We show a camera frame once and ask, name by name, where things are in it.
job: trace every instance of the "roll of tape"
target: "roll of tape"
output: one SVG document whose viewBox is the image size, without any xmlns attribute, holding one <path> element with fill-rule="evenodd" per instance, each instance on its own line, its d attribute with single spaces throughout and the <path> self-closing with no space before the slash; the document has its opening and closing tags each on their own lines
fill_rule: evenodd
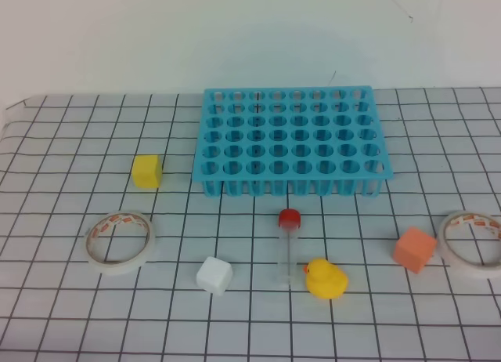
<svg viewBox="0 0 501 362">
<path fill-rule="evenodd" d="M 146 242 L 140 252 L 129 260 L 104 262 L 94 256 L 94 247 L 99 235 L 121 223 L 139 225 L 146 230 Z M 116 212 L 102 217 L 87 233 L 84 239 L 85 255 L 91 266 L 107 275 L 117 275 L 136 270 L 142 266 L 155 245 L 155 233 L 151 222 L 141 213 Z"/>
<path fill-rule="evenodd" d="M 489 264 L 477 264 L 459 256 L 447 240 L 447 232 L 459 225 L 472 225 L 484 227 L 492 235 L 501 239 L 501 225 L 490 215 L 459 211 L 445 218 L 438 231 L 438 252 L 453 270 L 457 273 L 472 278 L 494 278 L 501 276 L 501 261 Z"/>
</svg>

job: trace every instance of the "yellow rubber duck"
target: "yellow rubber duck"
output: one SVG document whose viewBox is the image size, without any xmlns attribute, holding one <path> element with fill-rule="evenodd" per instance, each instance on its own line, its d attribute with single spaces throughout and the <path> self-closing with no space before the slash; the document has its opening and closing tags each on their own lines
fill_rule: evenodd
<svg viewBox="0 0 501 362">
<path fill-rule="evenodd" d="M 305 266 L 306 288 L 315 297 L 335 299 L 348 287 L 348 276 L 325 259 L 314 259 Z"/>
</svg>

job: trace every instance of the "yellow cube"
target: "yellow cube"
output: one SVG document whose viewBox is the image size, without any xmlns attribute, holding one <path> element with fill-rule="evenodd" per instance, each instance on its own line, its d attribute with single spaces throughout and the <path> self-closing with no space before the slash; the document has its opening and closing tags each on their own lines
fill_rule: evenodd
<svg viewBox="0 0 501 362">
<path fill-rule="evenodd" d="M 162 182 L 162 163 L 159 156 L 135 156 L 132 179 L 139 188 L 158 188 Z"/>
</svg>

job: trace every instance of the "orange cube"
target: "orange cube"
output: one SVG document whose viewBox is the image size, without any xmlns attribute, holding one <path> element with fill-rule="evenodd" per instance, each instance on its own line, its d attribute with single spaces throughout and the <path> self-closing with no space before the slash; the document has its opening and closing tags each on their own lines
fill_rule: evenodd
<svg viewBox="0 0 501 362">
<path fill-rule="evenodd" d="M 408 270 L 419 273 L 433 255 L 437 240 L 419 230 L 409 228 L 395 246 L 393 260 Z"/>
</svg>

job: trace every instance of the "red cap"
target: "red cap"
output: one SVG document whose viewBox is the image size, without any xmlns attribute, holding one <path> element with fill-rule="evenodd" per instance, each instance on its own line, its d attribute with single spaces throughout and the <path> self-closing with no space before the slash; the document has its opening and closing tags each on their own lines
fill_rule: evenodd
<svg viewBox="0 0 501 362">
<path fill-rule="evenodd" d="M 301 227 L 301 213 L 295 209 L 284 209 L 279 214 L 279 226 L 287 231 Z"/>
</svg>

